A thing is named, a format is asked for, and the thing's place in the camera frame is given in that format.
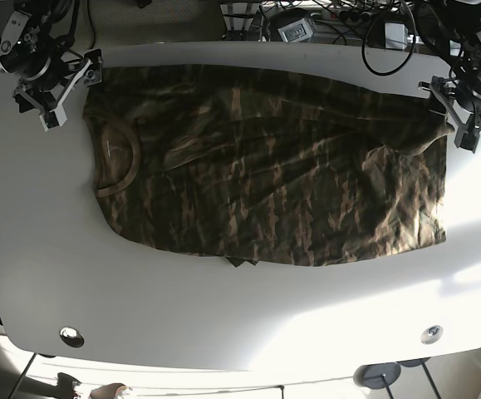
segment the electrical cable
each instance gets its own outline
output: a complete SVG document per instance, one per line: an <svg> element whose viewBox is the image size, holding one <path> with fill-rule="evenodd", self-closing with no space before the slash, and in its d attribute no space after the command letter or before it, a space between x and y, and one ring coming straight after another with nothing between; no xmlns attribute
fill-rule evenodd
<svg viewBox="0 0 481 399"><path fill-rule="evenodd" d="M285 9L285 10L288 10L288 9L290 9L290 8L295 8L295 7L297 7L297 6L300 6L301 3L303 2L303 0L290 0L290 1L285 0L285 1L287 1L287 3L288 3L288 5L285 7L285 5L282 4L282 0L278 0L278 1L279 1L279 5L280 5L283 9Z"/></svg>
<svg viewBox="0 0 481 399"><path fill-rule="evenodd" d="M372 74L374 75L377 75L377 76L390 76L390 75L394 75L396 74L398 71L400 71L401 69L403 69L406 64L408 63L408 61L411 59L411 57L414 55L414 52L415 52L415 48L416 48L416 40L415 40L415 36L417 35L417 28L415 27L415 18L414 18L414 14L412 13L412 10L410 10L410 7L408 6L408 4L406 3L405 0L400 0L401 4L403 5L405 11L408 13L408 16L410 17L410 22L411 22L411 25L412 25L412 29L414 31L414 36L412 37L412 47L410 48L410 52L408 53L408 56L406 57L406 59L395 69L392 69L391 71L388 71L388 72L378 72L376 71L375 69L373 69L371 67L371 65L369 64L369 62L367 61L366 59L366 43L367 43L367 38L368 36L370 36L370 33L371 33L371 30L373 29L373 27L375 26L375 23L385 14L385 13L388 13L390 10L391 10L391 7L390 8L387 8L385 11L383 11L379 17L377 19L375 19L373 22L371 22L371 25L369 27L369 29L367 30L367 33L366 33L366 37L364 38L364 40L362 41L362 49L361 49L361 53L362 53L362 61L364 62L364 65L366 66L366 68L368 69L368 71L370 71Z"/></svg>
<svg viewBox="0 0 481 399"><path fill-rule="evenodd" d="M94 26L94 22L92 21L91 15L91 0L86 0L87 5L87 18L89 19L89 27L91 28L92 32L92 42L89 46L89 50L92 50L96 46L96 28Z"/></svg>
<svg viewBox="0 0 481 399"><path fill-rule="evenodd" d="M318 2L317 0L311 0L312 2L314 2L315 4L317 4L318 6L320 6L321 8L327 10L333 17L336 17L338 18L338 20L343 24L344 27L346 27L347 29L349 29L351 32L355 33L361 40L362 39L362 36L358 34L358 32L356 31L356 29L354 27L352 27L351 25L349 25L347 22L341 20L339 17L338 17L338 14L337 12L334 12L332 11L329 7L327 7L325 4L322 4L320 2Z"/></svg>
<svg viewBox="0 0 481 399"><path fill-rule="evenodd" d="M346 39L345 35L343 33L341 33L338 29L336 29L334 27L334 25L332 25L330 22L320 21L320 20L317 20L317 19L313 19L313 21L317 22L317 23L320 23L324 27L329 27L330 29L332 29L338 35L338 36L336 36L336 42L338 41L338 39L343 38L343 42L344 42L345 46L347 46L347 39Z"/></svg>
<svg viewBox="0 0 481 399"><path fill-rule="evenodd" d="M362 21L362 22L360 22L358 25L356 25L355 28L358 28L358 27L364 25L365 23L366 23L366 21ZM344 37L344 36L345 36L347 33L349 33L349 32L350 32L350 31L342 32L342 33L341 33L341 36ZM337 37L336 39L334 39L334 41L332 41L331 44L336 44L336 42L338 42L339 39L340 39L340 36Z"/></svg>
<svg viewBox="0 0 481 399"><path fill-rule="evenodd" d="M445 61L451 67L453 67L453 70L456 73L456 76L458 78L462 78L462 79L466 78L467 74L464 71L462 71L459 66L454 65L454 61L453 61L452 57L450 56L450 54L442 53L437 48L437 46L434 43L432 43L429 38L427 38L427 36L423 32L423 29L422 29L421 23L420 23L420 9L421 9L422 4L423 4L423 1L418 0L417 2L415 2L415 7L414 7L415 27L417 28L418 35L421 37L421 40L423 41L423 43L429 48L429 50L432 51L433 54L439 56L443 61Z"/></svg>
<svg viewBox="0 0 481 399"><path fill-rule="evenodd" d="M272 40L272 35L271 35L271 33L270 33L270 20L269 20L268 17L266 17L266 13L264 12L264 8L263 8L263 5L262 5L262 4L259 4L259 5L258 5L258 11L260 11L260 13L263 15L264 21L266 21L266 24L267 24L267 25L266 25L267 40L270 42L270 41ZM263 39L263 38L262 38L262 33L263 33L263 30L262 30L262 29L260 30L260 33L261 33L260 40L262 41L262 39Z"/></svg>

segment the metal bracket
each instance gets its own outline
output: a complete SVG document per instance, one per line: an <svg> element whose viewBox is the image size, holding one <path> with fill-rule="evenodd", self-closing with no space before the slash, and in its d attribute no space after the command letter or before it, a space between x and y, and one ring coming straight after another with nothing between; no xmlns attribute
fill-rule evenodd
<svg viewBox="0 0 481 399"><path fill-rule="evenodd" d="M41 115L39 115L45 131L49 131L54 127L63 126L63 124L66 122L66 113L65 109L63 108L63 103L71 93L71 90L74 88L76 83L85 75L87 69L91 66L91 63L91 60L86 58L83 66L76 73L74 73L74 75L72 75L72 78L67 82L59 97L57 97L55 106L52 107L52 109L48 112L42 112Z"/></svg>
<svg viewBox="0 0 481 399"><path fill-rule="evenodd" d="M24 12L15 11L7 21L2 37L0 39L0 57L8 54L13 46L20 40L30 15Z"/></svg>
<svg viewBox="0 0 481 399"><path fill-rule="evenodd" d="M447 110L453 118L457 127L454 143L457 147L466 150L476 151L481 132L481 111L471 114L466 122L462 122L458 113L453 107L453 100L450 97L451 88L449 80L433 76L430 83L420 82L419 89L429 91Z"/></svg>

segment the floor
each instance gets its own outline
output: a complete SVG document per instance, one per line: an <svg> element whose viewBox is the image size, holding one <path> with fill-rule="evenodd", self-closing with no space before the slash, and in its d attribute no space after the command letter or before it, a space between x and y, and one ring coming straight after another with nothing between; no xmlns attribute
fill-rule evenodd
<svg viewBox="0 0 481 399"><path fill-rule="evenodd" d="M15 347L0 327L0 398L8 393L26 366L31 353ZM435 357L427 363L444 399L477 399L481 390L481 372L472 358L481 361L481 349ZM209 392L249 390L251 387L297 382L293 376L272 373L212 372L138 367L113 363L88 362L77 359L37 357L16 399L57 397L69 399L57 385L57 373L64 372L82 382L79 392L88 395L93 389L111 383L123 383L134 388L136 397L182 396L198 393L201 399L216 399ZM399 380L392 386L395 398L429 399L433 392L420 368L403 368ZM384 390L370 391L353 384L351 378L334 382L302 384L285 389L287 399L387 399ZM278 399L278 389L229 393L227 399Z"/></svg>
<svg viewBox="0 0 481 399"><path fill-rule="evenodd" d="M90 0L91 18L98 47L131 46L153 42L205 42L220 40L225 26L217 2L202 0L154 0L138 8L135 0ZM67 30L70 14L55 33ZM76 33L76 48L91 45L86 2Z"/></svg>

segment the camouflage t-shirt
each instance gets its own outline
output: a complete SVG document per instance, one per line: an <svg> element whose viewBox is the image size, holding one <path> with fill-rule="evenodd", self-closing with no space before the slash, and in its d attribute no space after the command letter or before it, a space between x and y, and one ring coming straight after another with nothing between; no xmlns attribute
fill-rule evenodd
<svg viewBox="0 0 481 399"><path fill-rule="evenodd" d="M84 111L119 235L180 254L322 266L445 240L429 101L232 66L105 70Z"/></svg>

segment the t-shirt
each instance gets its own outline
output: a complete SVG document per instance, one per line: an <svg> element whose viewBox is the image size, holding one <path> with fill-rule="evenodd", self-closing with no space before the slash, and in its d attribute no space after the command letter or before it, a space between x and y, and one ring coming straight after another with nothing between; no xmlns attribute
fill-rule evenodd
<svg viewBox="0 0 481 399"><path fill-rule="evenodd" d="M234 66L106 69L84 117L122 237L179 254L322 266L445 241L431 100Z"/></svg>

